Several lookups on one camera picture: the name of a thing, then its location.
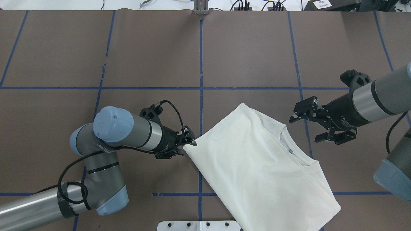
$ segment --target barcode sticker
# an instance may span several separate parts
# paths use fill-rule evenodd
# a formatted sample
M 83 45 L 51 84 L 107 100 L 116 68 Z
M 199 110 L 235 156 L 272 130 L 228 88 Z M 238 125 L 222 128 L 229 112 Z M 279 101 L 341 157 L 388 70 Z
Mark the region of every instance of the barcode sticker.
M 313 2 L 313 3 L 315 7 L 317 7 L 317 9 L 332 7 L 330 1 L 328 0 L 320 0 L 320 1 Z

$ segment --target white bracket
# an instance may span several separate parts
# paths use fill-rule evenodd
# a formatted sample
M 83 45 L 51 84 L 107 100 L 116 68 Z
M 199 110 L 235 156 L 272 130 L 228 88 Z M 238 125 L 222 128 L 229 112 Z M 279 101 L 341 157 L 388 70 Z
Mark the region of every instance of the white bracket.
M 236 221 L 160 222 L 157 231 L 242 231 Z
M 194 0 L 194 14 L 208 14 L 208 0 Z

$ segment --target gray robot arm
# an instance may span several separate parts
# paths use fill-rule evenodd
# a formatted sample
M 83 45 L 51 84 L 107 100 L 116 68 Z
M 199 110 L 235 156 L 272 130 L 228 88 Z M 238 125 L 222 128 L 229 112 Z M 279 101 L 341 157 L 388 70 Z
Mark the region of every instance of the gray robot arm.
M 160 104 L 143 109 L 140 115 L 111 106 L 103 108 L 93 123 L 78 128 L 70 137 L 70 146 L 77 155 L 90 155 L 84 159 L 86 178 L 79 181 L 85 188 L 65 182 L 61 191 L 51 188 L 1 205 L 0 231 L 29 230 L 91 209 L 107 215 L 125 207 L 128 196 L 117 150 L 138 148 L 157 159 L 170 159 L 183 154 L 178 145 L 195 145 L 187 126 L 180 132 L 163 126 L 158 118 L 161 111 Z
M 346 71 L 340 79 L 350 87 L 349 93 L 322 106 L 316 96 L 305 99 L 296 104 L 290 117 L 290 123 L 305 119 L 327 129 L 316 136 L 316 143 L 341 145 L 356 138 L 357 127 L 411 110 L 411 63 L 373 82 L 355 70 Z M 374 180 L 411 202 L 411 129 L 383 160 Z

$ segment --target white cloth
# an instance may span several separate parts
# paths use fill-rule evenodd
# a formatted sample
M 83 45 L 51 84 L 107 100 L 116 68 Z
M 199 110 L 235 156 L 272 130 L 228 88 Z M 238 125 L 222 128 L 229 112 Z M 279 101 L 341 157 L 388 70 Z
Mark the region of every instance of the white cloth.
M 244 231 L 318 231 L 341 207 L 284 124 L 244 103 L 184 150 Z

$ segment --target light blue joint cap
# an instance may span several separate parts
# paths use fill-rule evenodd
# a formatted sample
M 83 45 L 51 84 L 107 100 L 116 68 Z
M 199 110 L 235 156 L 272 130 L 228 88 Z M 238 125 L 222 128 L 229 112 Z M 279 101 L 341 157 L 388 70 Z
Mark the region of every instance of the light blue joint cap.
M 105 142 L 115 143 L 130 135 L 133 126 L 134 118 L 129 111 L 107 106 L 94 118 L 93 132 Z
M 96 210 L 100 216 L 104 216 L 119 211 L 120 209 L 124 208 L 127 203 L 128 195 L 126 186 L 124 185 L 124 187 L 120 189 L 120 191 L 118 191 L 113 197 L 111 197 Z
M 79 152 L 79 150 L 77 149 L 77 144 L 76 144 L 76 142 L 77 142 L 77 135 L 79 134 L 80 130 L 81 130 L 84 126 L 86 126 L 86 125 L 88 125 L 88 124 L 85 124 L 85 125 L 79 127 L 76 131 L 74 131 L 74 132 L 72 133 L 72 136 L 70 136 L 70 147 L 72 148 L 73 152 L 74 152 L 76 155 L 79 155 L 79 156 L 81 156 L 81 157 L 82 157 L 83 155 L 82 155 L 82 154 Z
M 411 180 L 395 164 L 384 159 L 374 181 L 397 197 L 411 203 Z
M 407 73 L 408 73 L 408 77 L 410 77 L 411 79 L 411 62 L 407 65 Z

